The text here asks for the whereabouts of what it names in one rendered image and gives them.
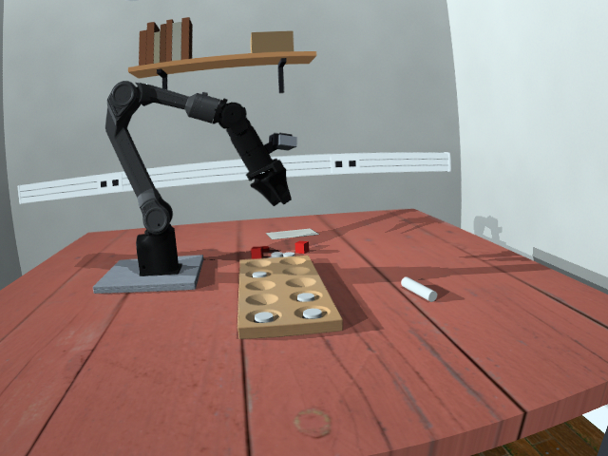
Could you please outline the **red cube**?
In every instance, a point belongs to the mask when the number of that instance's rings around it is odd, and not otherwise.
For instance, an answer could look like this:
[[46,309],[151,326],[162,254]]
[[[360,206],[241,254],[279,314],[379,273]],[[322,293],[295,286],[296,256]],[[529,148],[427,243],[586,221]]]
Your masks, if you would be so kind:
[[305,254],[309,252],[309,241],[299,241],[295,243],[295,252]]
[[252,256],[252,259],[263,258],[263,246],[252,247],[251,256]]

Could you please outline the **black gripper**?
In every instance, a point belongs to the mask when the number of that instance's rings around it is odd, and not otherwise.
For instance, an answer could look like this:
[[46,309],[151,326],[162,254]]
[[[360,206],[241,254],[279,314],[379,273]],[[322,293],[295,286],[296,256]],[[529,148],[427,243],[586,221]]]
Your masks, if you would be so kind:
[[273,206],[280,202],[286,204],[292,199],[286,179],[286,168],[281,160],[272,160],[264,144],[241,156],[241,159],[251,172],[251,175],[246,174],[248,180],[254,180],[250,186]]

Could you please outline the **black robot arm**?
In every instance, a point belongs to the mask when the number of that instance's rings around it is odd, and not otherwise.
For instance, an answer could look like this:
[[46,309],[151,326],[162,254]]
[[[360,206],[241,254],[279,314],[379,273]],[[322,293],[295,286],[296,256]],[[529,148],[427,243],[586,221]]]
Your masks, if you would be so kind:
[[[177,275],[182,263],[178,261],[175,228],[170,224],[173,211],[154,186],[128,132],[132,115],[140,105],[152,103],[184,109],[190,118],[211,124],[219,123],[222,128],[227,128],[231,142],[240,156],[260,146],[262,141],[246,118],[246,109],[241,104],[227,103],[227,99],[213,98],[207,96],[206,92],[189,97],[154,85],[136,85],[122,81],[112,88],[107,98],[105,131],[142,211],[142,222],[146,230],[136,240],[140,276]],[[245,133],[247,135],[243,135]],[[297,137],[274,133],[264,146],[269,154],[277,149],[290,150],[297,147]]]

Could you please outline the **white sheet of paper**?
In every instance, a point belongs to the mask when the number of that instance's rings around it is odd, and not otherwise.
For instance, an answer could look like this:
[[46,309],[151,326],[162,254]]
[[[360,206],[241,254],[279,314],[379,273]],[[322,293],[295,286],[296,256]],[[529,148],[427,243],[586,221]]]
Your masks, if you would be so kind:
[[279,239],[279,238],[296,238],[296,237],[305,237],[305,236],[314,236],[319,235],[312,229],[301,229],[301,230],[292,230],[292,231],[282,231],[282,232],[272,232],[267,233],[270,239]]

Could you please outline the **tan wooden counting tray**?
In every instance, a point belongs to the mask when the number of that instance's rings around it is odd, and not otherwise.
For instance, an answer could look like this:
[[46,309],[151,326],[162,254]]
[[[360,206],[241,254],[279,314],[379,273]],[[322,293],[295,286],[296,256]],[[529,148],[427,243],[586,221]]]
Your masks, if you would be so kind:
[[[267,276],[253,277],[259,271]],[[313,294],[314,301],[297,301],[297,296],[304,293]],[[304,319],[307,309],[321,310],[322,318]],[[272,313],[274,321],[256,323],[255,314],[262,312]],[[237,330],[239,339],[332,333],[343,331],[343,319],[309,256],[243,259],[239,268]]]

